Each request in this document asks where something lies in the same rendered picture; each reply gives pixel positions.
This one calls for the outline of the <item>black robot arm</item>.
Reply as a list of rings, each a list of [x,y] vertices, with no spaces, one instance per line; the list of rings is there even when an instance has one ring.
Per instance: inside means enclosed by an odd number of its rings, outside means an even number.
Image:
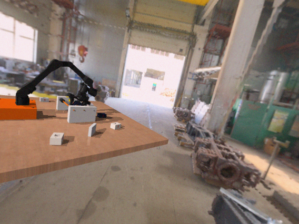
[[[32,79],[30,82],[22,85],[21,89],[16,92],[16,105],[29,105],[29,97],[28,95],[33,93],[36,90],[36,85],[42,81],[50,72],[60,68],[60,67],[69,67],[71,68],[84,82],[82,84],[80,90],[92,95],[96,96],[97,89],[93,88],[93,80],[87,76],[85,76],[72,62],[70,61],[59,61],[57,59],[53,59],[48,67],[44,69],[38,76]],[[79,99],[83,101],[88,101],[89,97],[86,96],[87,94],[79,93]]]

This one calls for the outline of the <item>small white square block with hole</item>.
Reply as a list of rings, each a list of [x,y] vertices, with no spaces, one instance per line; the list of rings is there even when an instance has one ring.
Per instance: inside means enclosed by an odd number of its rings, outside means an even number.
[[[53,132],[49,140],[49,145],[61,145],[63,139],[64,139],[64,133]]]

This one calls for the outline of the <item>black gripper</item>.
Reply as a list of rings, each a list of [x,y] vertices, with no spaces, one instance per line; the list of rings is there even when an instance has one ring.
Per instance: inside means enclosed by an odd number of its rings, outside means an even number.
[[[79,93],[86,94],[85,92],[83,92],[81,90],[78,91],[78,94]],[[72,105],[74,98],[80,100],[78,94],[76,96],[74,96],[72,93],[67,93],[67,96],[69,96],[69,98],[70,98],[70,105]],[[80,100],[80,101],[83,101],[83,100]],[[90,105],[91,102],[86,100],[86,101],[83,101],[81,104],[82,104],[82,106],[85,106],[85,105]]]

